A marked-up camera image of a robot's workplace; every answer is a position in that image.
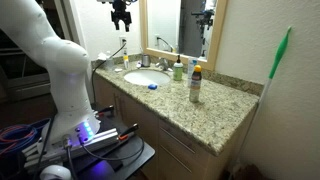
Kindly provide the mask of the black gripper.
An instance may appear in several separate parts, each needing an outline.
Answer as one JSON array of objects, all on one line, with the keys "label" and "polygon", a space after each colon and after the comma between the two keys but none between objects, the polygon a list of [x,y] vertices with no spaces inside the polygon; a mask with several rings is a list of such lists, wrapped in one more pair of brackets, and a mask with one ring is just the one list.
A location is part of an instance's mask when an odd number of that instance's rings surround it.
[{"label": "black gripper", "polygon": [[131,14],[126,11],[126,3],[123,0],[114,0],[112,7],[111,18],[116,30],[119,30],[119,21],[122,20],[125,24],[125,31],[129,32],[132,21]]}]

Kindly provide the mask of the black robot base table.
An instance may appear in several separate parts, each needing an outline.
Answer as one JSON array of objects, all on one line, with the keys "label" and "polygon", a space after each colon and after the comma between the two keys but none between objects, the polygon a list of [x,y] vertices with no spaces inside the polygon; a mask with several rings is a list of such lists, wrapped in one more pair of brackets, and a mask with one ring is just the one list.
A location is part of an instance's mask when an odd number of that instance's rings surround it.
[{"label": "black robot base table", "polygon": [[40,138],[44,140],[44,145],[56,144],[65,135],[74,137],[85,128],[94,135],[116,128],[118,141],[115,144],[95,151],[85,148],[85,154],[77,158],[71,157],[71,148],[68,147],[66,161],[37,165],[35,169],[24,167],[27,172],[38,180],[126,180],[153,158],[155,150],[136,134],[139,129],[137,123],[127,127],[113,116],[105,116],[102,111],[96,117],[100,119],[99,130],[95,130],[91,122],[82,120],[51,143],[49,139],[54,135],[54,130],[53,124],[48,123]]}]

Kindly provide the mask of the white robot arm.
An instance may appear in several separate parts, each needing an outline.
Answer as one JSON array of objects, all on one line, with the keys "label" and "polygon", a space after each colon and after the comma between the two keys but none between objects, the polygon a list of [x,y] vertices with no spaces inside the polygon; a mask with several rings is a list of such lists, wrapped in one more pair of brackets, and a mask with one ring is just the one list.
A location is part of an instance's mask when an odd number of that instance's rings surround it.
[{"label": "white robot arm", "polygon": [[100,121],[91,108],[85,83],[91,64],[87,51],[56,35],[35,0],[0,0],[0,29],[49,74],[57,115],[52,131],[42,134],[48,139],[46,153],[56,153],[65,135],[74,146],[79,145],[80,136],[92,140]]}]

